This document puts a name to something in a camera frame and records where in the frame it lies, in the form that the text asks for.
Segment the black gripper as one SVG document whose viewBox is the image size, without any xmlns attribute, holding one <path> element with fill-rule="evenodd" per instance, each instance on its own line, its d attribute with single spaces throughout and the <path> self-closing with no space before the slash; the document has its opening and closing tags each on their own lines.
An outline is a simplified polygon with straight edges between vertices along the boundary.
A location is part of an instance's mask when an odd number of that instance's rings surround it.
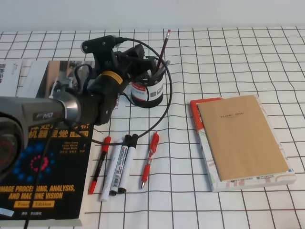
<svg viewBox="0 0 305 229">
<path fill-rule="evenodd" d="M 118 74 L 122 79 L 131 82 L 145 82 L 153 75 L 156 67 L 155 58 L 144 58 L 145 51 L 141 44 L 137 44 L 124 52 L 115 52 L 113 49 L 128 41 L 125 37 L 107 35 L 82 42 L 81 50 L 85 54 L 92 54 L 94 67 L 89 67 L 89 78 L 95 79 L 105 71 Z"/>
</svg>

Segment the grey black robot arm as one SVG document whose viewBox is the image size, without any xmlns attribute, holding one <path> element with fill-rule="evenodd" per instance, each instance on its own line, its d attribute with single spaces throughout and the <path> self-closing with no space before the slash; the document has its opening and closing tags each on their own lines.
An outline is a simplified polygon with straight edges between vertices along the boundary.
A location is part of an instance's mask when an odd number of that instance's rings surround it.
<svg viewBox="0 0 305 229">
<path fill-rule="evenodd" d="M 17 163 L 29 139 L 30 127 L 67 122 L 103 125 L 116 106 L 119 94 L 153 68 L 145 58 L 148 45 L 136 41 L 124 52 L 114 48 L 126 42 L 112 35 L 84 41 L 81 50 L 94 56 L 95 65 L 76 88 L 54 92 L 52 98 L 2 97 L 0 99 L 0 176 L 5 177 Z"/>
</svg>

